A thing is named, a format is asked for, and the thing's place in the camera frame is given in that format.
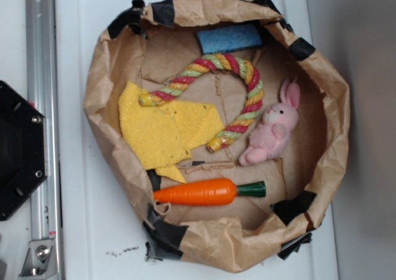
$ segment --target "striped rope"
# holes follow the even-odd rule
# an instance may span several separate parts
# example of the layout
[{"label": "striped rope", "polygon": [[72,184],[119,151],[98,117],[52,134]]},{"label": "striped rope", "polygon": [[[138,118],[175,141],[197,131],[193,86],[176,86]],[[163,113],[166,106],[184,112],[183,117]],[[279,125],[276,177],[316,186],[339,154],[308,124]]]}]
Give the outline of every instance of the striped rope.
[{"label": "striped rope", "polygon": [[248,91],[247,100],[240,116],[218,133],[207,145],[210,152],[225,148],[248,130],[248,127],[259,115],[262,106],[263,83],[259,71],[253,67],[250,61],[234,57],[231,54],[204,55],[186,67],[166,87],[141,95],[139,102],[142,106],[163,105],[180,96],[197,77],[216,69],[226,69],[239,75],[244,79]]}]

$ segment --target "metal rail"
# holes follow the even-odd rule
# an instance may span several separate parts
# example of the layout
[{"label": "metal rail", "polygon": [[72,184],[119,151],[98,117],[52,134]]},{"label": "metal rail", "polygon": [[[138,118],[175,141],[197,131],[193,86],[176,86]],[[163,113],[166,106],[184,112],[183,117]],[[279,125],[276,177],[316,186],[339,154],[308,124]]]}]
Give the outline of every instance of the metal rail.
[{"label": "metal rail", "polygon": [[54,0],[26,0],[26,31],[28,101],[46,117],[48,177],[31,196],[32,241],[19,279],[62,280]]}]

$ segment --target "blue sponge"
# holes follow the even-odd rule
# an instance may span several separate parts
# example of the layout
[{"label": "blue sponge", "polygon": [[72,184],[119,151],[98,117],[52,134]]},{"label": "blue sponge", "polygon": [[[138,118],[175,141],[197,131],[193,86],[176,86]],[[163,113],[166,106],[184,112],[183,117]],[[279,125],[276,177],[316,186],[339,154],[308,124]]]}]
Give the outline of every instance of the blue sponge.
[{"label": "blue sponge", "polygon": [[203,30],[196,35],[203,54],[227,53],[262,46],[260,34],[253,24]]}]

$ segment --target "white surface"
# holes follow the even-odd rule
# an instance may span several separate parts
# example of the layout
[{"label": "white surface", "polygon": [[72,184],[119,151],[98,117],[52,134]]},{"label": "white surface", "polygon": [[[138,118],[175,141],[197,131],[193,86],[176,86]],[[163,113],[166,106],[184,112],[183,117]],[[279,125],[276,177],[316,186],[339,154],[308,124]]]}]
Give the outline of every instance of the white surface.
[{"label": "white surface", "polygon": [[[25,0],[0,0],[0,80],[27,97]],[[30,229],[28,199],[8,221],[0,222],[0,259],[7,263],[5,280],[17,279],[22,270],[32,239]]]},{"label": "white surface", "polygon": [[[145,0],[146,3],[161,0]],[[311,40],[306,0],[273,0],[296,33]],[[337,263],[328,212],[313,243],[287,261],[273,256],[241,274],[177,261],[145,261],[145,236],[116,183],[82,110],[99,34],[131,0],[56,0],[61,180],[68,279],[335,280]]]},{"label": "white surface", "polygon": [[308,0],[314,45],[351,85],[347,174],[333,202],[340,279],[396,272],[395,0]]}]

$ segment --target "bunny ear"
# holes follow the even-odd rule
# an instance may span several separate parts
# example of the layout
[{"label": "bunny ear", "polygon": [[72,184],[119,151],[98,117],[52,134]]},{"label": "bunny ear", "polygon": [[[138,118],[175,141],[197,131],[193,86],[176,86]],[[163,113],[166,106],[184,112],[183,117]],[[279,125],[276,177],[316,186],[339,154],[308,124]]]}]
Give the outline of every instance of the bunny ear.
[{"label": "bunny ear", "polygon": [[300,90],[298,84],[287,79],[283,82],[280,89],[280,101],[291,105],[293,108],[297,109],[300,99]]},{"label": "bunny ear", "polygon": [[287,88],[290,85],[290,80],[289,79],[285,79],[282,83],[282,86],[280,87],[280,101],[283,103],[287,103],[287,99],[286,99],[286,92],[287,92]]}]

